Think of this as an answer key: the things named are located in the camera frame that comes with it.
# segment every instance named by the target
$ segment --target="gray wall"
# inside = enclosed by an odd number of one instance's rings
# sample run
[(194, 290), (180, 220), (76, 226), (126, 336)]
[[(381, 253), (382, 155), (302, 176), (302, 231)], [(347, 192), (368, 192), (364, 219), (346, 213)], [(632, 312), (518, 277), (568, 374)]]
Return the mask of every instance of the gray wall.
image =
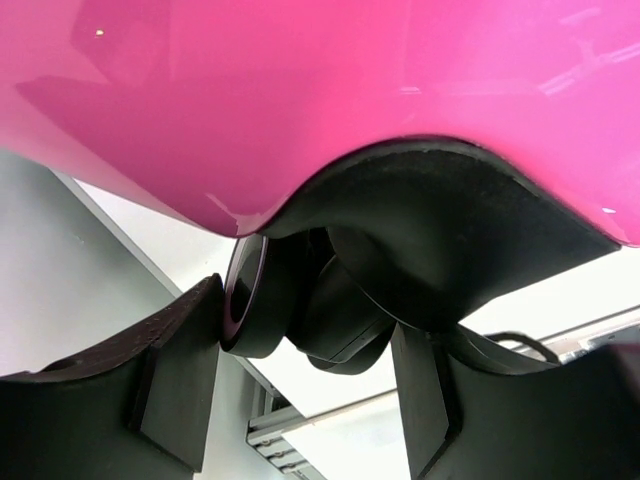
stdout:
[[(38, 370), (172, 298), (51, 172), (0, 151), (0, 375)], [(200, 480), (283, 478), (244, 444), (252, 392), (223, 355)]]

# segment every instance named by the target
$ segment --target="black roller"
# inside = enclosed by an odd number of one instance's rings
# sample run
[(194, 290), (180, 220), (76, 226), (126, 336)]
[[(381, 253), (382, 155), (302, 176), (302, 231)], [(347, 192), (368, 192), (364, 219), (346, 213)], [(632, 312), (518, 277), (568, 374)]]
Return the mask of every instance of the black roller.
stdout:
[(291, 325), (287, 338), (307, 355), (342, 363), (393, 324), (334, 257), (318, 276), (306, 313)]
[(307, 252), (306, 233), (238, 241), (225, 282), (220, 344), (226, 352), (264, 358), (276, 349), (305, 285)]
[(370, 369), (387, 348), (395, 327), (391, 326), (386, 331), (374, 338), (362, 350), (343, 363), (333, 363), (308, 356), (311, 365), (318, 370), (337, 375), (360, 375)]

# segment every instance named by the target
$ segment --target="black cable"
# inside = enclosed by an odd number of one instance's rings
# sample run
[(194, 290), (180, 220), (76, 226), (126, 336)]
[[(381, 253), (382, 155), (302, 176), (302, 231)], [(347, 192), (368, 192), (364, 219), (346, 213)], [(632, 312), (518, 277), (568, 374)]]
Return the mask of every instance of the black cable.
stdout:
[(547, 362), (555, 363), (556, 365), (562, 365), (562, 362), (560, 361), (560, 357), (558, 357), (558, 355), (554, 351), (545, 347), (538, 340), (534, 340), (533, 338), (523, 333), (500, 332), (500, 333), (494, 333), (492, 335), (487, 335), (487, 338), (496, 343), (509, 342), (509, 341), (521, 343), (531, 348), (532, 350), (535, 350), (536, 352), (538, 352), (540, 355), (544, 357), (544, 359)]

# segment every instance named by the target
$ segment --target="white panel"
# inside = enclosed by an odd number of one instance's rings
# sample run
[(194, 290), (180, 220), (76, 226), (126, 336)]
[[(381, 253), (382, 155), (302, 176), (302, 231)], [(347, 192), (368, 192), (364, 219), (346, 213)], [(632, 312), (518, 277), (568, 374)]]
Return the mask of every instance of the white panel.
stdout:
[(327, 480), (409, 480), (396, 393), (309, 420), (283, 434)]

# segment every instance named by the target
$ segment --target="pink car body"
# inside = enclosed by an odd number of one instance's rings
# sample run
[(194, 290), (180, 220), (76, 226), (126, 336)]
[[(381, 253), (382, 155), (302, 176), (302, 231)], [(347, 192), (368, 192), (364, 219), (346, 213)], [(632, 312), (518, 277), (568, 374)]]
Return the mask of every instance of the pink car body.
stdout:
[(0, 143), (227, 236), (359, 148), (446, 136), (640, 245), (640, 3), (0, 4)]

